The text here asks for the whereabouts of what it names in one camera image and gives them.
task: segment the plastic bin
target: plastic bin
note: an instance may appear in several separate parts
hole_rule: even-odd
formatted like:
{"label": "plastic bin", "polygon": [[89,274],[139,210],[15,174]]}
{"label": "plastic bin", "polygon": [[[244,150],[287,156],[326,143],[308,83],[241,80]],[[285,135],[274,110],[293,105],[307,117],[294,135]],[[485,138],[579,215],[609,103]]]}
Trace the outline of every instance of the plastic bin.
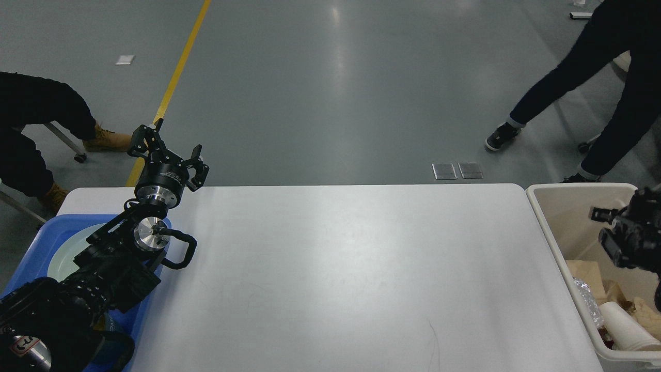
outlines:
{"label": "plastic bin", "polygon": [[628,183],[532,185],[526,190],[595,351],[602,358],[606,370],[661,369],[661,351],[615,351],[607,348],[592,322],[565,260],[598,262],[602,277],[617,281],[629,300],[641,297],[654,307],[654,291],[658,284],[656,274],[614,266],[598,240],[599,231],[609,225],[590,220],[591,207],[620,209],[629,204],[635,190],[636,187]]}
{"label": "plastic bin", "polygon": [[[63,214],[47,221],[39,229],[34,241],[28,248],[25,256],[23,256],[0,298],[27,282],[35,280],[38,277],[47,276],[51,259],[59,247],[75,233],[86,227],[106,223],[114,217],[114,214]],[[165,224],[168,227],[171,226],[167,218],[165,219]],[[155,271],[159,276],[161,268],[159,266]],[[139,340],[142,322],[144,321],[150,298],[151,294],[126,313],[122,313],[119,310],[111,310],[109,312],[110,316],[119,323],[123,331],[129,334],[136,342]],[[112,366],[112,363],[114,361],[106,364],[92,362],[84,369],[84,372],[107,371]],[[132,360],[123,371],[129,371],[131,364]]]}

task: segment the black pants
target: black pants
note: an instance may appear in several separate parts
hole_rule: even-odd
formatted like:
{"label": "black pants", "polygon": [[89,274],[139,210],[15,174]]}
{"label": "black pants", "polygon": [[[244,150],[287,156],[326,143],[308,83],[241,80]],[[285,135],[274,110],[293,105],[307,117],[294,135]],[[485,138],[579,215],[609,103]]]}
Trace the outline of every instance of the black pants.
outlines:
{"label": "black pants", "polygon": [[57,121],[82,140],[95,137],[95,120],[70,86],[51,79],[0,72],[0,179],[29,197],[53,185],[34,142],[12,127]]}
{"label": "black pants", "polygon": [[581,163],[604,175],[635,146],[661,113],[661,1],[605,0],[567,57],[536,83],[510,117],[525,124],[576,89],[618,55],[631,51],[622,97],[608,125]]}

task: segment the paper cup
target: paper cup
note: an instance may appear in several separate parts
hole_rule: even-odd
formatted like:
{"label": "paper cup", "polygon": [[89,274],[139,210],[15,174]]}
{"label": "paper cup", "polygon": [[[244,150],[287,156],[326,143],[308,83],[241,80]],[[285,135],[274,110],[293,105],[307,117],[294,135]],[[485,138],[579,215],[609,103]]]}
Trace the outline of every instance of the paper cup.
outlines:
{"label": "paper cup", "polygon": [[616,302],[599,306],[603,325],[620,350],[661,351],[661,342],[631,318]]}

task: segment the white bin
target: white bin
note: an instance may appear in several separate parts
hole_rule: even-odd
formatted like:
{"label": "white bin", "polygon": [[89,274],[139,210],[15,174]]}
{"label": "white bin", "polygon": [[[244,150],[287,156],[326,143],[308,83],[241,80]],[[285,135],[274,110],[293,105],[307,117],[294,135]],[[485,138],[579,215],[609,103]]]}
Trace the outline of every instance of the white bin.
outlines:
{"label": "white bin", "polygon": [[636,187],[628,183],[565,183],[532,185],[526,190],[576,308],[605,370],[661,369],[661,351],[615,351],[607,348],[583,301],[566,259],[597,261],[604,279],[617,281],[627,299],[643,298],[654,307],[656,274],[641,269],[621,269],[611,262],[599,243],[606,223],[590,220],[590,208],[620,209],[629,204]]}

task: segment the sneaker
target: sneaker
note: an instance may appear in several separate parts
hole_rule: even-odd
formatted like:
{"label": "sneaker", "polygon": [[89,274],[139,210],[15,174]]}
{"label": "sneaker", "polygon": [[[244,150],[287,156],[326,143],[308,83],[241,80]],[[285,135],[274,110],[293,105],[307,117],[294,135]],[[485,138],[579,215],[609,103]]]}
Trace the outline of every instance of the sneaker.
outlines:
{"label": "sneaker", "polygon": [[57,183],[53,182],[50,190],[48,190],[43,197],[38,197],[37,200],[39,200],[39,203],[42,203],[44,207],[57,214],[68,193],[69,190],[62,189]]}
{"label": "sneaker", "polygon": [[561,181],[561,183],[601,182],[601,181],[602,181],[601,177],[599,177],[597,179],[587,179],[587,178],[583,177],[582,175],[580,175],[579,173],[577,173],[575,175],[565,177],[565,179],[563,179]]}
{"label": "sneaker", "polygon": [[498,151],[502,145],[521,133],[520,128],[514,128],[509,123],[502,123],[496,130],[486,138],[485,146],[491,151]]}
{"label": "sneaker", "polygon": [[114,151],[127,152],[131,147],[131,136],[128,134],[115,133],[101,128],[98,122],[94,125],[96,137],[93,140],[83,141],[86,151]]}

